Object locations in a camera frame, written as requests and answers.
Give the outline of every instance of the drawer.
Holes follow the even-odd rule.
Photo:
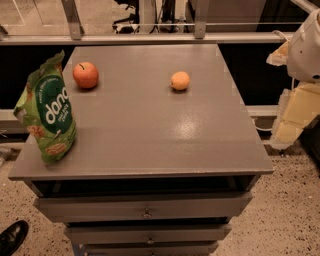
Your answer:
[[[41,198],[34,206],[52,222],[232,217],[251,200],[250,192],[167,194],[91,198]]]
[[[208,256],[218,247],[218,243],[198,242],[198,243],[170,243],[159,244],[157,246],[145,245],[84,245],[84,251],[93,255],[107,256],[179,256],[197,255]]]
[[[140,243],[156,245],[165,242],[194,242],[223,240],[231,226],[201,225],[145,225],[66,228],[65,234],[74,244]]]

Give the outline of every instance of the glass wall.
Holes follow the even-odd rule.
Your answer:
[[[10,36],[295,31],[316,0],[1,0]]]

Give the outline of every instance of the green snack bag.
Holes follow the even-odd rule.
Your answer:
[[[38,142],[46,163],[61,159],[76,136],[76,124],[62,76],[63,58],[62,51],[29,75],[14,109],[19,122]]]

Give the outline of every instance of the red apple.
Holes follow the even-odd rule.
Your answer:
[[[98,84],[99,71],[91,62],[80,62],[73,68],[73,79],[80,88],[90,89]]]

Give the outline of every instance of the apple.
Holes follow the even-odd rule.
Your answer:
[[[171,86],[178,91],[187,89],[189,83],[190,76],[184,71],[177,72],[171,77]]]
[[[83,89],[91,89],[98,84],[99,71],[91,62],[80,62],[73,68],[73,79]]]

